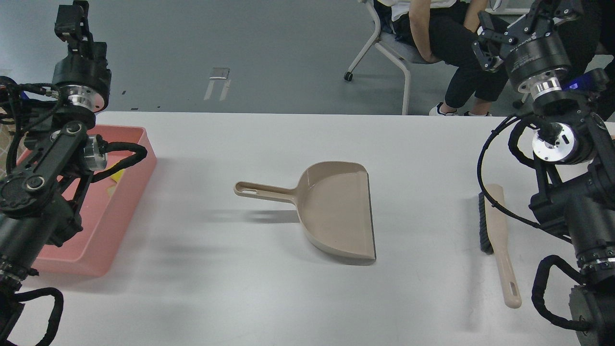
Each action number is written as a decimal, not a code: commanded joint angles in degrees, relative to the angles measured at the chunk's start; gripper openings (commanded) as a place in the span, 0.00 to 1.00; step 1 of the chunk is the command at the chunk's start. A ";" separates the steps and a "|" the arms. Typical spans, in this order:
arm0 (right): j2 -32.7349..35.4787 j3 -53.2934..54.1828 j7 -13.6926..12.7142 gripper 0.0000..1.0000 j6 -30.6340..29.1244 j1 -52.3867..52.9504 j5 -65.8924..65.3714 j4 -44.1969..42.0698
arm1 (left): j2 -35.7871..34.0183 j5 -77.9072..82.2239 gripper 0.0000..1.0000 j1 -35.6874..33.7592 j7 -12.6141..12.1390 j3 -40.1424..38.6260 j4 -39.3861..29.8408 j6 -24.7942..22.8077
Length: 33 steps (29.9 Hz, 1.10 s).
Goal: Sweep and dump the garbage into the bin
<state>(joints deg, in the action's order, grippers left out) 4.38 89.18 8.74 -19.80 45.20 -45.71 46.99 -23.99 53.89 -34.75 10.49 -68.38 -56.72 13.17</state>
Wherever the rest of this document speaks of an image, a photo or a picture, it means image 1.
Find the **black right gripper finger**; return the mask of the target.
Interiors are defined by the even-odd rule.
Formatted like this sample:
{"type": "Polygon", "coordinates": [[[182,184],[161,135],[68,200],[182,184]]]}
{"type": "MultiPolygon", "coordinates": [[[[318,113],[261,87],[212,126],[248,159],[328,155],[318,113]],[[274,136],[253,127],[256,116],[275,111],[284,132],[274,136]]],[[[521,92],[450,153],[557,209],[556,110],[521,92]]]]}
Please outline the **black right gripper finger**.
{"type": "Polygon", "coordinates": [[[523,35],[546,37],[558,24],[577,20],[581,16],[582,4],[579,0],[536,0],[517,25],[523,35]]]}
{"type": "Polygon", "coordinates": [[[479,11],[479,27],[477,41],[472,44],[479,65],[486,72],[496,72],[505,58],[517,43],[517,38],[505,30],[496,30],[491,15],[486,11],[479,11]]]}

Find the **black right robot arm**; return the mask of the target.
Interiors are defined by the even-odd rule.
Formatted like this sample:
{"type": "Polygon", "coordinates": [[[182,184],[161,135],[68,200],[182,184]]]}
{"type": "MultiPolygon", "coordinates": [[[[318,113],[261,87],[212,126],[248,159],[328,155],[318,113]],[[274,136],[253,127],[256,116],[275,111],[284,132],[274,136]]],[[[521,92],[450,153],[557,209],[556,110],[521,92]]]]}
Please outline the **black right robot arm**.
{"type": "Polygon", "coordinates": [[[582,346],[614,344],[614,141],[597,112],[608,84],[598,68],[562,85],[570,61],[558,35],[563,22],[583,14],[579,0],[536,0],[529,13],[498,30],[490,14],[478,14],[473,44],[481,67],[505,68],[511,85],[530,94],[529,111],[512,114],[494,129],[479,155],[483,198],[503,214],[570,243],[576,267],[556,255],[538,265],[531,301],[551,324],[576,332],[582,346]],[[510,212],[486,190],[482,161],[490,143],[512,126],[509,150],[535,171],[532,222],[510,212]]]}

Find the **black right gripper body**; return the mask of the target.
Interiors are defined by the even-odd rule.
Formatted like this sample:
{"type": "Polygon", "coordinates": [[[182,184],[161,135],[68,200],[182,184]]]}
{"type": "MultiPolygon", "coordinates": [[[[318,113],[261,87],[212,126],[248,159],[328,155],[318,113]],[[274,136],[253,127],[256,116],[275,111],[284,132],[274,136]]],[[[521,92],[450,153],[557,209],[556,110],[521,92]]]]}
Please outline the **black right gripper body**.
{"type": "Polygon", "coordinates": [[[538,77],[564,77],[571,69],[571,61],[556,32],[543,37],[533,34],[518,38],[506,32],[499,49],[499,57],[512,87],[520,93],[529,93],[531,79],[538,77]]]}

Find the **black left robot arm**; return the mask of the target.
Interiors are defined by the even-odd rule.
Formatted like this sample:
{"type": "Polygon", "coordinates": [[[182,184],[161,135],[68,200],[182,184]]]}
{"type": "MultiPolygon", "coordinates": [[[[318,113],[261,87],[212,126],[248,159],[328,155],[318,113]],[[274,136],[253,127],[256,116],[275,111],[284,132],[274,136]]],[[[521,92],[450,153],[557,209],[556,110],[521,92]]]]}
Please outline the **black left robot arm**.
{"type": "Polygon", "coordinates": [[[37,276],[33,263],[45,245],[63,246],[83,230],[80,210],[92,183],[147,157],[144,146],[107,142],[90,135],[97,112],[109,103],[111,71],[106,42],[95,41],[88,24],[89,3],[61,5],[55,35],[67,56],[55,66],[51,83],[19,84],[1,77],[2,124],[15,127],[0,184],[1,344],[25,302],[53,298],[40,346],[57,335],[64,297],[53,287],[22,293],[22,282],[37,276]]]}

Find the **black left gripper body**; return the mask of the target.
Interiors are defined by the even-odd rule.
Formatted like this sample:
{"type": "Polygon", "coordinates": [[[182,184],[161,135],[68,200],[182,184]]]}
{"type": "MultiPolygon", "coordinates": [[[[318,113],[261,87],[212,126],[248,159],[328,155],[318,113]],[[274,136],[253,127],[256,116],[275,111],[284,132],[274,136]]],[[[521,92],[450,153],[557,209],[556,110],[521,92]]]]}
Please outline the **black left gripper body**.
{"type": "Polygon", "coordinates": [[[92,112],[103,111],[109,104],[111,90],[108,44],[86,41],[80,48],[81,51],[67,48],[66,57],[55,65],[52,84],[66,92],[75,105],[92,112]]]}

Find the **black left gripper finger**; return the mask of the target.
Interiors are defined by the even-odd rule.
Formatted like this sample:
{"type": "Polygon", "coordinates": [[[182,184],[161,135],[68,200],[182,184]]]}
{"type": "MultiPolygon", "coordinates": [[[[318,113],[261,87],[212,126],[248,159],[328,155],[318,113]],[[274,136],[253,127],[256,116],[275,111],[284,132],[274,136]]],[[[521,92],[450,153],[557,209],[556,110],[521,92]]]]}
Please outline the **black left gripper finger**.
{"type": "Polygon", "coordinates": [[[67,44],[69,53],[92,56],[94,38],[88,24],[89,2],[74,0],[70,5],[60,5],[54,23],[54,33],[67,44]]]}

